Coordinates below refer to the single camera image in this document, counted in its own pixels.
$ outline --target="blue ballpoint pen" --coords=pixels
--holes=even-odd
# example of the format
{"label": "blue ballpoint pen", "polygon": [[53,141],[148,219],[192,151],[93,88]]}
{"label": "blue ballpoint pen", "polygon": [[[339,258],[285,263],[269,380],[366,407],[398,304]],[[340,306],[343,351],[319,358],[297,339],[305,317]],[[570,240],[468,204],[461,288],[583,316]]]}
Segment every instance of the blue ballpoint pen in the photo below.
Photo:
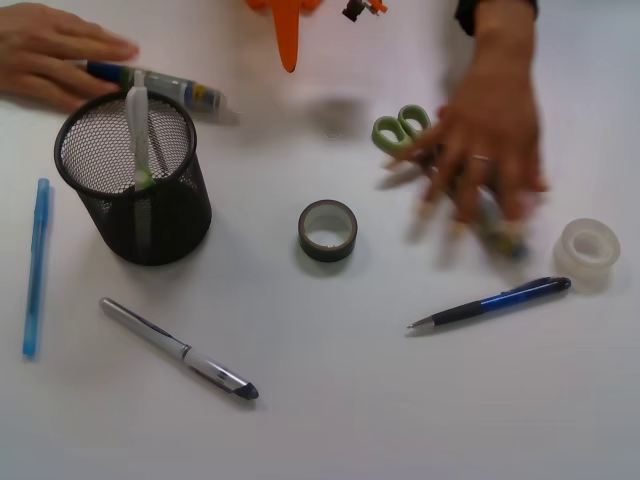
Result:
{"label": "blue ballpoint pen", "polygon": [[42,274],[44,267],[45,243],[49,224],[49,180],[38,180],[38,195],[33,218],[31,236],[31,272],[29,273],[29,293],[27,299],[27,318],[24,324],[24,343],[22,353],[33,359],[38,343],[38,324],[40,320],[40,302],[42,300]]}
{"label": "blue ballpoint pen", "polygon": [[495,297],[485,298],[476,302],[467,303],[460,307],[455,307],[444,312],[436,313],[423,320],[409,325],[408,328],[418,328],[424,325],[444,325],[445,323],[465,320],[477,317],[484,313],[494,312],[502,308],[511,307],[520,303],[528,302],[536,298],[560,293],[571,287],[571,280],[565,277],[544,277],[526,283],[518,288],[502,292]]}

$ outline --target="white and silver pen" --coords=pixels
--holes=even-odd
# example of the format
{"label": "white and silver pen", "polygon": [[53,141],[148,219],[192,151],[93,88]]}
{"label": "white and silver pen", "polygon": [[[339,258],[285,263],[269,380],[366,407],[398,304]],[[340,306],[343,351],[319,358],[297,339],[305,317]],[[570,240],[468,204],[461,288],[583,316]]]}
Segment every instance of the white and silver pen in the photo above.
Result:
{"label": "white and silver pen", "polygon": [[228,368],[198,353],[191,345],[182,343],[157,325],[136,315],[110,298],[102,298],[100,306],[111,318],[153,343],[156,347],[164,350],[173,358],[183,361],[197,374],[225,392],[234,393],[246,400],[258,398],[258,390],[251,382],[247,382]]}

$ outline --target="glue stick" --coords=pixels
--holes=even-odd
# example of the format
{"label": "glue stick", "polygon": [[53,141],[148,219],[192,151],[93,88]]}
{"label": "glue stick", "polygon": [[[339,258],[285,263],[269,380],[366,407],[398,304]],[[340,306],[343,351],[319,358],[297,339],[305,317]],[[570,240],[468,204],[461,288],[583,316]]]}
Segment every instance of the glue stick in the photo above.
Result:
{"label": "glue stick", "polygon": [[[116,83],[124,91],[133,86],[134,72],[140,69],[110,63],[87,62],[87,73]],[[165,95],[194,113],[211,115],[222,123],[235,123],[236,114],[227,108],[227,99],[220,90],[184,78],[141,70],[144,85],[151,92]]]}

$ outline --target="hand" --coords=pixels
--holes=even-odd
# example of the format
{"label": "hand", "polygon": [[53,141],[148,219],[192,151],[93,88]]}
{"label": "hand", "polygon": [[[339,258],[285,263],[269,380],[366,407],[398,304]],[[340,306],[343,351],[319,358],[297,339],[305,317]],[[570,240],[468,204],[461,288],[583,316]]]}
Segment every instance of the hand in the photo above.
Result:
{"label": "hand", "polygon": [[391,164],[415,161],[445,145],[421,212],[428,216],[461,175],[456,231],[479,214],[479,187],[495,179],[507,226],[520,234],[521,194],[544,191],[538,155],[539,126],[531,79],[533,9],[526,2],[485,0],[476,12],[473,63],[440,122]]}
{"label": "hand", "polygon": [[123,61],[138,49],[61,10],[22,3],[0,8],[0,91],[39,98],[73,111],[117,91],[65,60]]}

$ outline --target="pen tip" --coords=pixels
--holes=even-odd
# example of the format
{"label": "pen tip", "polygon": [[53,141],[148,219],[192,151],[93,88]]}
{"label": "pen tip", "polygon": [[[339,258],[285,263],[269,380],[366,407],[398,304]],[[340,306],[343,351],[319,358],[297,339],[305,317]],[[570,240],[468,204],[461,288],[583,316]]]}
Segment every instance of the pen tip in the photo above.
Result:
{"label": "pen tip", "polygon": [[233,393],[235,393],[239,397],[244,398],[245,400],[255,400],[260,396],[258,390],[253,386],[252,383],[247,383],[244,387],[240,387],[237,390],[234,390]]}
{"label": "pen tip", "polygon": [[423,327],[425,325],[434,325],[433,319],[431,317],[424,318],[424,319],[419,320],[419,321],[417,321],[415,323],[412,323],[407,328],[409,330],[415,330],[416,328]]}

